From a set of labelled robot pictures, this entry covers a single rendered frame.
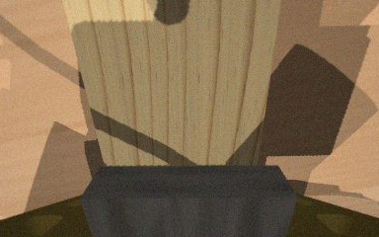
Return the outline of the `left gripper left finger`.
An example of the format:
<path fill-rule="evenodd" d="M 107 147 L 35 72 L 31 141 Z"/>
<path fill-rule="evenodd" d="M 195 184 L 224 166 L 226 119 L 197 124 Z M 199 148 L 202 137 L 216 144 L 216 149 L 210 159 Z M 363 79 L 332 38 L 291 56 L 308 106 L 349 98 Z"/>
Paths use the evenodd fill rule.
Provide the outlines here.
<path fill-rule="evenodd" d="M 0 220 L 0 237 L 92 237 L 80 196 Z"/>

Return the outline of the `light wooden plank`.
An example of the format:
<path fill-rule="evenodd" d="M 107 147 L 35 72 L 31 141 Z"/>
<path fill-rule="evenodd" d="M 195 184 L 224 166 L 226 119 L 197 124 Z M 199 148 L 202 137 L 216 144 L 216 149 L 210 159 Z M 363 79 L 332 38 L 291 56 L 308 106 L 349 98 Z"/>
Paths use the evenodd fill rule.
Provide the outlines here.
<path fill-rule="evenodd" d="M 105 167 L 258 166 L 281 0 L 62 0 Z"/>

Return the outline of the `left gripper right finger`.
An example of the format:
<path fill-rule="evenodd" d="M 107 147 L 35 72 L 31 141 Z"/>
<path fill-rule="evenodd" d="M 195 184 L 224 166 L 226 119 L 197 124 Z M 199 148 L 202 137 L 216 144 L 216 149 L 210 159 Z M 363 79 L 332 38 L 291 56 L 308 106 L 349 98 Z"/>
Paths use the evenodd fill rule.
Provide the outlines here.
<path fill-rule="evenodd" d="M 286 237 L 379 237 L 379 218 L 298 195 Z"/>

